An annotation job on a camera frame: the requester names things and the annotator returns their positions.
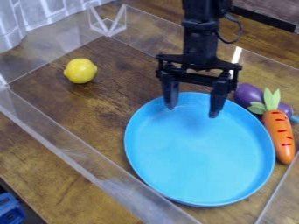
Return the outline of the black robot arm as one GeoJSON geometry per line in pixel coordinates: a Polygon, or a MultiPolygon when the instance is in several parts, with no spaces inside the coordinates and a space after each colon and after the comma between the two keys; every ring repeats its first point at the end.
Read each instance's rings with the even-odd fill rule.
{"type": "Polygon", "coordinates": [[[230,0],[181,0],[182,53],[156,55],[156,78],[168,109],[177,104],[181,82],[212,87],[209,118],[218,115],[228,93],[236,90],[241,65],[217,58],[218,41],[230,44],[238,40],[225,40],[220,36],[220,19],[237,24],[237,35],[242,32],[241,23],[228,14],[230,6],[230,0]]]}

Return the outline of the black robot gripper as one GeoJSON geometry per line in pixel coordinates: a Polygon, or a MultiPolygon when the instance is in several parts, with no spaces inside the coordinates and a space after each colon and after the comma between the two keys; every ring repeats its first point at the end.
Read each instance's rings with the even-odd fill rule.
{"type": "Polygon", "coordinates": [[[222,109],[229,91],[236,89],[241,66],[217,58],[217,43],[228,41],[220,36],[217,21],[181,22],[182,53],[157,54],[156,77],[161,82],[164,104],[173,109],[178,99],[180,82],[212,87],[209,93],[209,118],[222,109]]]}

